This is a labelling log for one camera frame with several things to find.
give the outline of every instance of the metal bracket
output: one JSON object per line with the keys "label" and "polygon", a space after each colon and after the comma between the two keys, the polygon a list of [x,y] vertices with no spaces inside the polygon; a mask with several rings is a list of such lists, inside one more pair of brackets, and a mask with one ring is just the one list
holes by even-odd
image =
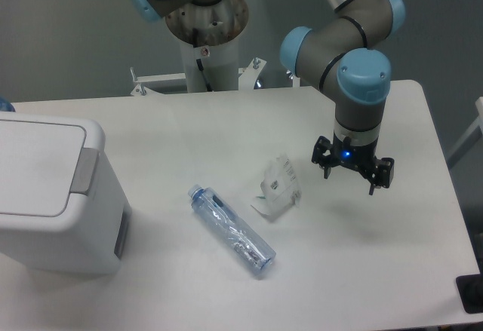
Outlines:
{"label": "metal bracket", "polygon": [[[198,48],[199,58],[202,58],[202,49],[207,46]],[[253,90],[256,86],[260,85],[259,81],[260,73],[266,65],[266,61],[258,57],[255,57],[253,61],[246,67],[238,69],[238,89],[239,90]],[[169,87],[186,86],[186,76],[184,73],[173,73],[169,75],[155,75],[155,76],[140,76],[137,77],[134,73],[134,68],[131,67],[131,77],[134,84],[134,89],[131,91],[132,96],[146,96],[152,94],[162,95],[150,88],[162,88],[168,89]]]}

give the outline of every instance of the bottle cap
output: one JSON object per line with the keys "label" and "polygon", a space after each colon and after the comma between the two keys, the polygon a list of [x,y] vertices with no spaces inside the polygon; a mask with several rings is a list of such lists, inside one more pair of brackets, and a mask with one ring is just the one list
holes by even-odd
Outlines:
{"label": "bottle cap", "polygon": [[195,184],[189,191],[188,191],[188,195],[191,199],[195,200],[195,195],[196,193],[198,193],[200,190],[203,190],[203,188],[198,185],[198,184]]}

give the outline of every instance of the white table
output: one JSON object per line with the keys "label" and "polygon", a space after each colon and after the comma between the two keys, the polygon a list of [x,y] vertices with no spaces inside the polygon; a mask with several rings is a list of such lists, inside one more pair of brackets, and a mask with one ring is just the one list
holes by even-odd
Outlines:
{"label": "white table", "polygon": [[[483,320],[456,276],[478,273],[423,91],[392,83],[377,149],[390,189],[310,162],[331,138],[334,104],[312,88],[15,104],[93,118],[134,208],[120,271],[28,270],[0,256],[0,329],[368,330]],[[281,152],[300,208],[267,222],[249,204]],[[215,188],[275,249],[253,279],[193,214],[194,184]]]}

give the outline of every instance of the screw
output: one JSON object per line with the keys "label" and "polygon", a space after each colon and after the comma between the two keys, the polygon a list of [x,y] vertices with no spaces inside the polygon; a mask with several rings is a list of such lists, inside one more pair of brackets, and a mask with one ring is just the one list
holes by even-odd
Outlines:
{"label": "screw", "polygon": [[134,73],[134,67],[131,67],[131,76],[133,78],[133,82],[136,83],[137,82],[137,76]]}
{"label": "screw", "polygon": [[287,75],[287,78],[291,81],[294,80],[294,74],[292,73],[292,71],[290,69],[288,69],[285,74]]}
{"label": "screw", "polygon": [[260,65],[262,61],[260,61],[260,58],[255,57],[254,58],[254,69],[258,69],[258,65]]}

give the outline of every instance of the black object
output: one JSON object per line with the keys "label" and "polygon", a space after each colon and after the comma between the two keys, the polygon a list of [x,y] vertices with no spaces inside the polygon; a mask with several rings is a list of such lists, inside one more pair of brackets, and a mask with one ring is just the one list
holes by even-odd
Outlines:
{"label": "black object", "polygon": [[375,156],[377,140],[366,146],[351,146],[351,139],[346,137],[340,141],[334,134],[334,144],[320,136],[314,146],[312,163],[324,170],[327,179],[333,167],[345,167],[357,171],[371,184],[369,195],[375,188],[388,188],[394,177],[394,159]]}
{"label": "black object", "polygon": [[483,313],[483,275],[459,276],[456,279],[456,285],[466,313]]}

